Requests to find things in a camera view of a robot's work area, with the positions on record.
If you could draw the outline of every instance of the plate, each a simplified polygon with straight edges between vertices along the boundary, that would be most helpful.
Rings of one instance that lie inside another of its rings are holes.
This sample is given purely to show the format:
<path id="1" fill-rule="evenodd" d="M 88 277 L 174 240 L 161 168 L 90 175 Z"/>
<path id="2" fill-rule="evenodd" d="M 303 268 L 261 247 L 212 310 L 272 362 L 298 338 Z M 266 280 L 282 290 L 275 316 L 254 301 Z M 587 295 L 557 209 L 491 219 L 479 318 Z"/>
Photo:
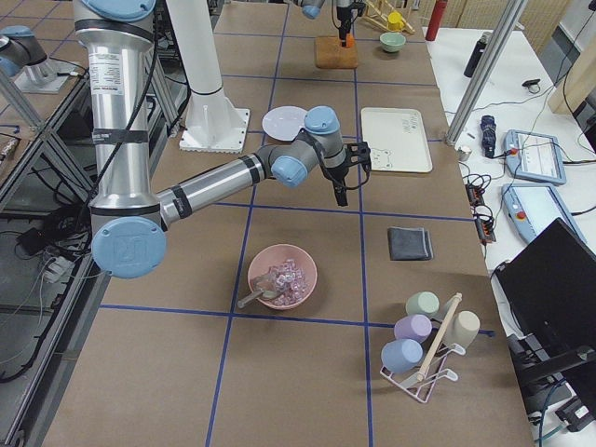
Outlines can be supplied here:
<path id="1" fill-rule="evenodd" d="M 271 138 L 291 142 L 305 124 L 306 110 L 293 105 L 272 109 L 263 117 L 263 130 Z"/>

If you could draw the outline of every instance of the beige cup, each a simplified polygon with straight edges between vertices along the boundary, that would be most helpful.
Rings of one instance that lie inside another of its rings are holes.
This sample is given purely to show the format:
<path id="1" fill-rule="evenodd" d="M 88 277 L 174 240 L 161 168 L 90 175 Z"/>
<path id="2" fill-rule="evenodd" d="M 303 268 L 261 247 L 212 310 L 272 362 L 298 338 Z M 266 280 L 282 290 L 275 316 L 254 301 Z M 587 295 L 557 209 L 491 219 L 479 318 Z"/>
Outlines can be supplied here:
<path id="1" fill-rule="evenodd" d="M 426 315 L 433 317 L 439 310 L 439 298 L 432 291 L 420 291 L 415 293 L 406 302 L 406 313 L 408 315 Z"/>
<path id="2" fill-rule="evenodd" d="M 481 321 L 477 315 L 468 310 L 464 310 L 455 315 L 454 319 L 452 319 L 443 336 L 443 343 L 446 346 L 457 343 L 464 349 L 467 349 L 476 338 L 476 335 L 478 335 L 480 328 Z"/>

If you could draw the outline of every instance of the blue end cap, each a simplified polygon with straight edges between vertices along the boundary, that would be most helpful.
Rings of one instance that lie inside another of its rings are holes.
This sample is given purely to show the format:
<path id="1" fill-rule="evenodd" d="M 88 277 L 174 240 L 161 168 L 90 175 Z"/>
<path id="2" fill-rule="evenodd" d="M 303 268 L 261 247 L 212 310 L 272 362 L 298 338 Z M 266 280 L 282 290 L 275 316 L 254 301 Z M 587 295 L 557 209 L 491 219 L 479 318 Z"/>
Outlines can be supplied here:
<path id="1" fill-rule="evenodd" d="M 331 107 L 319 105 L 306 114 L 305 128 L 315 135 L 329 135 L 339 130 L 339 120 Z"/>
<path id="2" fill-rule="evenodd" d="M 115 21 L 139 21 L 153 12 L 156 0 L 81 0 L 96 14 Z"/>
<path id="3" fill-rule="evenodd" d="M 24 25 L 11 25 L 0 30 L 0 34 L 6 37 L 33 37 L 35 34 Z"/>
<path id="4" fill-rule="evenodd" d="M 308 169 L 302 161 L 293 156 L 281 156 L 271 167 L 271 172 L 280 182 L 295 188 L 308 177 Z"/>
<path id="5" fill-rule="evenodd" d="M 144 217 L 120 217 L 93 237 L 91 252 L 97 265 L 117 278 L 137 278 L 154 270 L 166 254 L 166 235 Z"/>
<path id="6" fill-rule="evenodd" d="M 320 14 L 320 7 L 313 7 L 313 6 L 303 7 L 302 13 L 305 16 L 307 16 L 309 19 L 316 19 L 318 17 L 318 14 Z"/>
<path id="7" fill-rule="evenodd" d="M 0 70 L 2 70 L 6 76 L 12 77 L 20 71 L 20 67 L 9 59 L 0 58 Z"/>

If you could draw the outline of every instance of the metal scoop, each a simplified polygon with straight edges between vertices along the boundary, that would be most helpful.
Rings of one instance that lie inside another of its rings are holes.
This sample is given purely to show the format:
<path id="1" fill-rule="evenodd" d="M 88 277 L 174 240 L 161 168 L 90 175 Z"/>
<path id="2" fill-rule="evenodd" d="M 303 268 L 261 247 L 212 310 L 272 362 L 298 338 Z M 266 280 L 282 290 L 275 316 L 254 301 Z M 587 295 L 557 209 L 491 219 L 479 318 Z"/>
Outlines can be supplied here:
<path id="1" fill-rule="evenodd" d="M 243 309 L 248 303 L 260 298 L 264 301 L 271 301 L 278 298 L 283 291 L 278 289 L 275 283 L 275 276 L 270 274 L 262 275 L 252 281 L 254 292 L 238 301 L 237 306 Z"/>

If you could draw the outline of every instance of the black monitor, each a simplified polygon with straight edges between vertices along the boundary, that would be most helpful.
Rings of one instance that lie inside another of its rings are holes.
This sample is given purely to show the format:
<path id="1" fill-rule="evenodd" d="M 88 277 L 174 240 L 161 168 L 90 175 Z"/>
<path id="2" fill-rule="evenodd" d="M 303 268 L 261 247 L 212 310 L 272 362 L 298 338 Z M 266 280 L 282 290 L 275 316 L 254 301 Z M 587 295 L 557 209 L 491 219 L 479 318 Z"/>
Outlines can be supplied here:
<path id="1" fill-rule="evenodd" d="M 596 415 L 596 255 L 557 219 L 495 274 L 520 329 L 554 359 L 530 375 L 561 373 Z"/>

